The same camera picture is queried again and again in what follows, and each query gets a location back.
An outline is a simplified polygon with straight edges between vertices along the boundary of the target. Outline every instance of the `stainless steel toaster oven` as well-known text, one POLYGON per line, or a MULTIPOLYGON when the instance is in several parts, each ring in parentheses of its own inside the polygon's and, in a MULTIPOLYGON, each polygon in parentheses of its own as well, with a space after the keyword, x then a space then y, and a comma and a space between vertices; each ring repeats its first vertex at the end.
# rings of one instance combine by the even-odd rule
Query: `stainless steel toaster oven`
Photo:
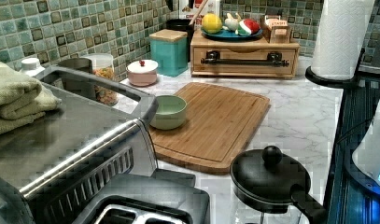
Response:
MULTIPOLYGON (((30 125, 0 135, 0 178, 29 204, 35 223, 74 222, 114 178, 137 176, 152 183, 158 164, 148 124, 158 106, 155 96, 59 66, 47 68, 36 78, 62 99, 62 105, 30 125), (128 114, 48 84, 59 77, 109 88, 138 101, 138 105, 128 114)), ((120 188, 125 189, 132 182, 121 181, 120 188)), ((98 196, 102 197, 99 201, 106 202, 106 190, 98 196)), ((115 198, 114 204, 130 206, 126 201, 134 200, 133 197, 127 192, 119 193, 120 199, 115 198)), ((150 203, 146 200, 137 199, 140 203, 150 203)), ((191 223, 193 218, 182 220, 191 223)))

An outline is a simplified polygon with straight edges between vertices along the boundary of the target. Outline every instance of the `small wooden box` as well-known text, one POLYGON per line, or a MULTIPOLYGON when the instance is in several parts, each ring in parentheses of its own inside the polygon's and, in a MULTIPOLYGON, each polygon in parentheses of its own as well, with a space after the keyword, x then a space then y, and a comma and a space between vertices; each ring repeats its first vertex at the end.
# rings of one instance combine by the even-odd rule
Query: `small wooden box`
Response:
POLYGON ((265 20, 268 17, 260 18, 260 27, 262 29, 262 35, 271 44, 287 44, 291 42, 291 27, 290 26, 273 26, 269 27, 265 20))
POLYGON ((265 37, 236 42, 217 41, 205 38, 202 31, 197 30, 190 44, 190 71, 194 77, 293 78, 297 70, 299 54, 300 45, 295 41, 287 44, 271 44, 265 37), (209 56, 213 52, 218 53, 218 63, 210 63, 209 56), (269 65, 251 63, 252 61, 264 62, 276 53, 281 55, 281 61, 287 63, 285 66, 269 64, 271 61, 267 62, 269 65))

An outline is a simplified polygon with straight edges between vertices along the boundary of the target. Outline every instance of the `green ceramic bowl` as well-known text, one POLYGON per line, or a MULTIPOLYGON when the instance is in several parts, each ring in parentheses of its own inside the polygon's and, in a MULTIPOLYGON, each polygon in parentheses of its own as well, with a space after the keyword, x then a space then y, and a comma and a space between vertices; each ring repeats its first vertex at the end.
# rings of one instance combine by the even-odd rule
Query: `green ceramic bowl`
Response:
POLYGON ((174 95, 157 96, 158 109, 150 125, 156 129, 171 130, 186 121, 187 103, 174 95))

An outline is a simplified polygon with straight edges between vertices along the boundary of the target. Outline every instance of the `small white jar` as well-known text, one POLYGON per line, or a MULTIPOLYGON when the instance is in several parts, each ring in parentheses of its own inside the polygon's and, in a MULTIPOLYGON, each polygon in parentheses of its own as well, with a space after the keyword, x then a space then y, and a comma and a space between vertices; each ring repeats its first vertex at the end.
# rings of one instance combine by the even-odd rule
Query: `small white jar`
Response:
POLYGON ((21 61, 21 73, 34 77, 38 73, 44 71, 44 67, 41 66, 40 61, 37 58, 28 58, 21 61))

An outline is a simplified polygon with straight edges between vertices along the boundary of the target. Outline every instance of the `teal plate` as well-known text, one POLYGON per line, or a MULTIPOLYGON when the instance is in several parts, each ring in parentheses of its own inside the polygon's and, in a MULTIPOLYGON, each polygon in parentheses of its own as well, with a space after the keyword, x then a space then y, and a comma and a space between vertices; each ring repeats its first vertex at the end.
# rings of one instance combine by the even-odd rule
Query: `teal plate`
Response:
POLYGON ((215 34, 208 34, 203 28, 201 28, 202 33, 204 37, 208 39, 214 39, 214 40, 227 40, 227 41, 238 41, 238 40, 249 40, 249 39, 255 39, 257 37, 262 36, 262 29, 259 29, 257 33, 254 35, 236 35, 234 31, 227 31, 224 29, 221 29, 218 33, 215 34))

